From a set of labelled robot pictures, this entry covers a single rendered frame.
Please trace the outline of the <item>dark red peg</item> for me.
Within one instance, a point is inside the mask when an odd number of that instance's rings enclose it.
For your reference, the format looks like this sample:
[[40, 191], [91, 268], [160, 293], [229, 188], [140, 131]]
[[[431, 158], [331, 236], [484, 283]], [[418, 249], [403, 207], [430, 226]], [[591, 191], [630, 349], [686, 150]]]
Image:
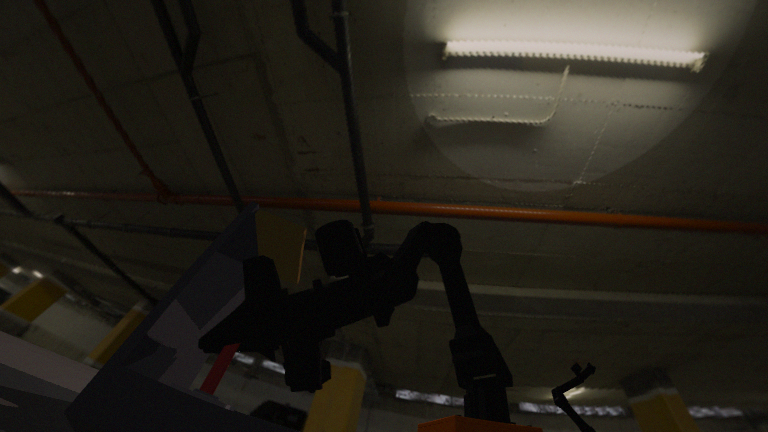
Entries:
[[224, 346], [200, 390], [213, 395], [241, 343]]

